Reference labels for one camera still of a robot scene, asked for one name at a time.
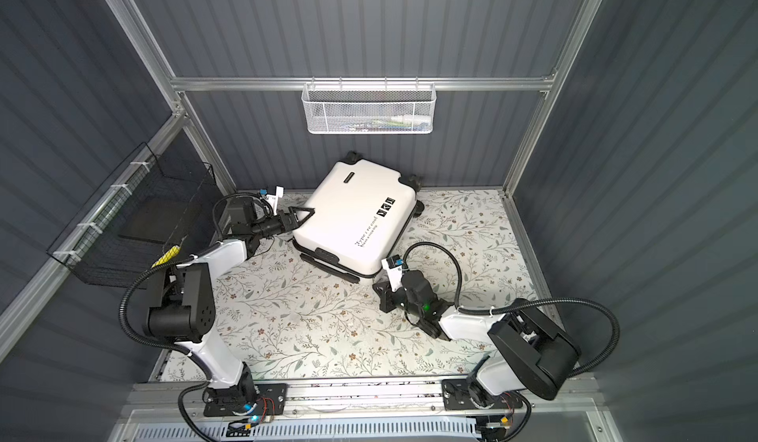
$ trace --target red wire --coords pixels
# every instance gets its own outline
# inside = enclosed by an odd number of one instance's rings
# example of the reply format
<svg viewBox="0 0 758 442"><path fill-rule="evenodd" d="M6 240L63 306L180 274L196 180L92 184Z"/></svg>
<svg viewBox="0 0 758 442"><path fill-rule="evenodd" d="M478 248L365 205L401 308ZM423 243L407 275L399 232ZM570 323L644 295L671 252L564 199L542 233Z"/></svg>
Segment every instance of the red wire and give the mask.
<svg viewBox="0 0 758 442"><path fill-rule="evenodd" d="M508 410L510 410L510 412L511 412L510 416L508 416L508 417L513 417L513 413L514 413L514 412L516 412L516 411L515 411L513 408L511 408L511 405L510 405L510 404L508 404L508 401L506 401L506 398L504 398L504 397L501 397L500 399L502 399L502 400L503 400L503 402L504 402L504 403L506 404L506 406L508 407Z"/></svg>
<svg viewBox="0 0 758 442"><path fill-rule="evenodd" d="M264 402L264 403L266 402L266 399L268 399L269 401L271 401L271 407L273 408L272 410L273 410L274 414L276 414L276 411L277 411L277 405L276 405L276 404L274 404L274 400L273 400L273 399L270 399L269 397L265 397L265 398L263 398L263 402Z"/></svg>

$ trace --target floral pattern surface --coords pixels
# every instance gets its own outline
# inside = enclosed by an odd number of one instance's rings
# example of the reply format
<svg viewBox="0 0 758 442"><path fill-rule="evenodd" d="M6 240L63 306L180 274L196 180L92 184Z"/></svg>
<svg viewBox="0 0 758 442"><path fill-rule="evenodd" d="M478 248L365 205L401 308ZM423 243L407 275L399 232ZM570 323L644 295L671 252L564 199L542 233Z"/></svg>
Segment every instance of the floral pattern surface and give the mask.
<svg viewBox="0 0 758 442"><path fill-rule="evenodd" d="M422 191L418 198L426 209L411 220L396 253L422 240L448 248L463 271L462 305L535 298L497 191ZM306 199L286 194L280 207ZM468 373L493 350L477 341L434 340L400 310L383 313L369 286L303 262L288 236L264 240L258 253L214 284L216 329L256 379ZM450 258L420 247L409 265L452 301ZM180 353L170 355L161 375L163 381L197 379L200 371Z"/></svg>

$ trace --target aluminum frame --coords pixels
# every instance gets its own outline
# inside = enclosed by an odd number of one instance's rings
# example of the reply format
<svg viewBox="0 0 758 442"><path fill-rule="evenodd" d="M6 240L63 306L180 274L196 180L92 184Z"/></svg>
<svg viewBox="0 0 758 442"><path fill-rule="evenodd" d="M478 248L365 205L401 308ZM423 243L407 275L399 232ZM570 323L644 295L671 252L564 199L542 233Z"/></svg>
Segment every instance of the aluminum frame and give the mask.
<svg viewBox="0 0 758 442"><path fill-rule="evenodd" d="M123 184L138 168L142 167L137 163L146 161L152 153L159 154L165 151L184 126L186 119L183 109L174 112L148 142L147 147L143 147L137 153L132 162L113 181L113 184ZM109 187L87 215L82 218L82 222L92 221L115 194L116 189ZM70 249L81 238L83 232L82 227L76 227L65 238L61 249ZM55 259L48 258L45 264L34 274L31 281L8 305L5 312L0 315L0 361L5 359L5 356L21 339L24 332L32 325L34 319L42 312L45 305L70 274L68 268Z"/></svg>
<svg viewBox="0 0 758 442"><path fill-rule="evenodd" d="M587 419L597 442L616 442L622 440L611 411L587 411Z"/></svg>
<svg viewBox="0 0 758 442"><path fill-rule="evenodd" d="M134 0L105 1L137 51L139 58L142 59L150 76L156 82L156 86L161 91L166 103L173 110L179 108L183 111L186 110L190 116L192 122L187 123L184 131L192 141L200 159L204 163L213 165L218 188L224 194L234 192L236 187L229 169L223 163L221 155L216 151L195 109L187 98L180 96L171 86L174 70L158 45L156 37L153 36L147 21L139 11L137 3Z"/></svg>
<svg viewBox="0 0 758 442"><path fill-rule="evenodd" d="M513 160L511 168L508 171L505 183L503 183L503 190L509 197L512 197L513 192L518 186L518 182L521 181L521 177L526 169L526 164L529 162L531 154L535 151L537 141L540 139L540 135L545 128L547 120L550 119L550 114L553 112L555 103L560 97L563 91L563 85L566 79L571 73L574 62L576 61L579 51L584 44L584 39L587 37L587 33L592 26L592 22L595 19L597 10L600 8L602 0L584 0L582 7L574 20L571 32L568 34L561 55L558 58L558 62L555 65L555 79L553 80L553 87L547 92L544 101L540 104L535 116L524 134L522 143L518 147L518 152Z"/></svg>
<svg viewBox="0 0 758 442"><path fill-rule="evenodd" d="M529 235L524 227L524 222L518 214L516 203L513 201L512 197L508 197L505 193L501 194L500 200L503 202L503 208L506 210L506 216L508 216L508 222L511 224L511 229L513 229L513 236L516 237L518 248L522 252L522 258L524 258L526 269L529 271L529 276L531 276L531 282L535 286L537 298L549 299L550 297L553 297L550 293L550 288L547 286L545 275L542 273L540 263L537 261L535 249L531 246L531 241L529 240ZM565 329L561 316L558 314L558 309L556 309L554 305L545 305L543 309L547 312L548 317L553 319L553 322Z"/></svg>
<svg viewBox="0 0 758 442"><path fill-rule="evenodd" d="M476 416L501 414L502 409L446 411L441 380L464 379L465 375L390 376L364 378L314 378L260 380L257 384L287 383L285 418L363 418L397 416ZM119 422L180 421L176 398L181 390L195 384L141 383L133 386ZM608 408L592 373L566 380L557 398L547 401L523 391L535 412L597 412ZM200 392L186 397L187 412L196 421L204 418Z"/></svg>
<svg viewBox="0 0 758 442"><path fill-rule="evenodd" d="M424 88L438 91L501 90L542 91L553 87L553 77L174 77L178 91L274 90L300 91L303 85L320 89L383 90L387 87Z"/></svg>

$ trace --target black mounting bracket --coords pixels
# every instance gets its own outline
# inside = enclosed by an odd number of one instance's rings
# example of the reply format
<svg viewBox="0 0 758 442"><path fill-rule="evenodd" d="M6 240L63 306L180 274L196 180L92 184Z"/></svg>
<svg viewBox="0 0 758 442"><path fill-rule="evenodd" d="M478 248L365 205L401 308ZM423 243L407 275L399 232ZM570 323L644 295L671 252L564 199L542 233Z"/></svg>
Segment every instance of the black mounting bracket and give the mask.
<svg viewBox="0 0 758 442"><path fill-rule="evenodd" d="M445 410L462 411L471 409L519 409L524 403L517 396L503 393L493 397L492 406L482 408L474 404L469 394L469 382L466 378L452 378L442 380L442 396L445 402Z"/></svg>

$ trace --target wire basket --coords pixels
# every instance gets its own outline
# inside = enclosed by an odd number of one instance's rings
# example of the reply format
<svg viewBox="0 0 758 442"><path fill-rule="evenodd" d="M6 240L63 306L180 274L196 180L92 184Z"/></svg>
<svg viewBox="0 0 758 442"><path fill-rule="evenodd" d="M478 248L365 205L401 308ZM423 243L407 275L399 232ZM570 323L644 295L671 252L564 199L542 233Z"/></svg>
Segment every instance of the wire basket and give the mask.
<svg viewBox="0 0 758 442"><path fill-rule="evenodd" d="M221 197L211 165L150 155L87 222L69 224L48 254L88 285L127 287L169 249L176 258L205 249Z"/></svg>
<svg viewBox="0 0 758 442"><path fill-rule="evenodd" d="M431 133L437 91L428 88L302 89L308 131L315 134Z"/></svg>

